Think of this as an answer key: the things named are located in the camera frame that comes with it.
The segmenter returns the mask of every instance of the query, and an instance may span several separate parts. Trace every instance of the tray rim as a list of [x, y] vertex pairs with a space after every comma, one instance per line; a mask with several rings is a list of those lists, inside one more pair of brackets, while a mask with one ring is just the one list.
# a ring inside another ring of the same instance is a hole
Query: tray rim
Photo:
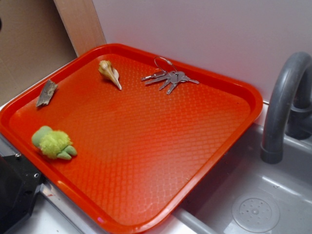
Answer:
[[[47, 76], [37, 84], [33, 85], [25, 92], [21, 93], [13, 100], [11, 100], [8, 104], [6, 104], [0, 110], [0, 133], [2, 133], [18, 150], [20, 150], [25, 156], [32, 154], [31, 150], [21, 144], [22, 139], [19, 136], [16, 136], [12, 132], [9, 131], [5, 127], [5, 124], [8, 123], [9, 117], [12, 114], [24, 106], [22, 102], [23, 99], [34, 99], [39, 96], [45, 82], [48, 79], [51, 79], [55, 83], [63, 80], [61, 77], [67, 77], [66, 75], [71, 74], [77, 68], [80, 68], [85, 64], [86, 61], [90, 61], [94, 58], [102, 56], [103, 54], [108, 53], [124, 53], [122, 54], [125, 57], [135, 55], [136, 59], [140, 60], [144, 59], [144, 63], [150, 66], [154, 66], [154, 57], [157, 56], [155, 54], [145, 52], [142, 50], [138, 50], [136, 48], [132, 48], [122, 44], [106, 44], [102, 46], [98, 46], [87, 53], [81, 55], [77, 59], [63, 66], [62, 68], [56, 70], [51, 75]], [[236, 140], [248, 129], [248, 127], [253, 123], [253, 121], [260, 115], [262, 111], [263, 99], [261, 94], [250, 84], [245, 83], [243, 81], [239, 81], [227, 76], [223, 76], [214, 72], [210, 72], [201, 68], [193, 67], [187, 65], [185, 63], [175, 61], [173, 59], [169, 60], [175, 64], [177, 69], [183, 69], [183, 71], [193, 74], [198, 74], [202, 76], [209, 76], [210, 84], [212, 87], [216, 89], [220, 89], [224, 92], [231, 93], [235, 96], [241, 97], [246, 100], [250, 106], [251, 112], [249, 116], [244, 120], [244, 122], [230, 135], [230, 137], [226, 140], [227, 142], [232, 142], [232, 144], [222, 144], [221, 147], [211, 156], [209, 161], [207, 161], [196, 173], [196, 175], [189, 180], [189, 182], [178, 192], [178, 194], [173, 197], [170, 202], [164, 207], [153, 219], [148, 220], [140, 225], [133, 226], [124, 226], [118, 224], [113, 219], [109, 220], [111, 223], [107, 225], [103, 223], [101, 220], [98, 220], [98, 217], [102, 216], [103, 210], [97, 209], [97, 205], [93, 203], [83, 192], [77, 192], [72, 188], [75, 187], [71, 184], [70, 181], [60, 181], [53, 179], [54, 170], [51, 167], [48, 167], [48, 163], [40, 160], [39, 158], [31, 157], [29, 160], [41, 171], [44, 171], [44, 175], [51, 180], [58, 188], [61, 189], [73, 202], [75, 202], [82, 210], [84, 210], [101, 228], [113, 232], [113, 233], [139, 233], [144, 232], [153, 226], [161, 223], [170, 213], [179, 205], [179, 203], [187, 196], [190, 192], [190, 187], [193, 188], [200, 182], [200, 180], [212, 169], [212, 167], [222, 158], [216, 157], [216, 155], [224, 154], [227, 152], [230, 147], [236, 142]], [[227, 87], [223, 84], [231, 84], [232, 88]], [[84, 200], [91, 201], [93, 204], [82, 202]]]

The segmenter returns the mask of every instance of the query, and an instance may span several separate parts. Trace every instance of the key ring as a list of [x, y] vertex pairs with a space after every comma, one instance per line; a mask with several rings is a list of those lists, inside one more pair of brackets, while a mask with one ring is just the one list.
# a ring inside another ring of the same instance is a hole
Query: key ring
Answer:
[[170, 66], [172, 66], [172, 67], [175, 69], [175, 72], [178, 74], [178, 71], [177, 71], [176, 67], [174, 66], [174, 64], [173, 64], [172, 62], [170, 62], [170, 61], [167, 60], [166, 58], [163, 58], [163, 57], [160, 57], [160, 56], [156, 56], [156, 57], [154, 58], [154, 63], [156, 64], [156, 66], [157, 66], [161, 71], [163, 71], [163, 72], [165, 72], [165, 73], [168, 73], [166, 70], [162, 69], [162, 68], [157, 64], [156, 59], [162, 59], [162, 60], [166, 61], [167, 64], [169, 64]]

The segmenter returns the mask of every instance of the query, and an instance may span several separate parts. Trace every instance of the wooden panel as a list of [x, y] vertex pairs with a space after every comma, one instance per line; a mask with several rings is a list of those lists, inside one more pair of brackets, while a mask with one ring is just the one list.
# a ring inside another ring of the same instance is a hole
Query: wooden panel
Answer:
[[92, 0], [54, 0], [76, 54], [106, 44]]
[[0, 0], [0, 17], [2, 106], [77, 56], [53, 0]]

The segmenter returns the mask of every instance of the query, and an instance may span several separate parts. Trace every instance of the faucet spout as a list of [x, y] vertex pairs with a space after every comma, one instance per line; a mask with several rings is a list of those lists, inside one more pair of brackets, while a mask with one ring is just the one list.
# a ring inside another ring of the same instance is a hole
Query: faucet spout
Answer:
[[264, 162], [275, 164], [282, 160], [288, 119], [291, 121], [286, 134], [294, 138], [311, 135], [298, 131], [302, 120], [306, 120], [312, 113], [311, 89], [312, 58], [305, 52], [294, 53], [284, 64], [270, 99], [261, 144], [261, 158]]

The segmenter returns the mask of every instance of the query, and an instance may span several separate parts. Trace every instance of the piece of bark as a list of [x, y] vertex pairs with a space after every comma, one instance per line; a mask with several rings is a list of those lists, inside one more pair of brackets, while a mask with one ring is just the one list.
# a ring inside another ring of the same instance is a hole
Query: piece of bark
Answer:
[[41, 91], [36, 107], [48, 105], [57, 87], [58, 85], [49, 79]]

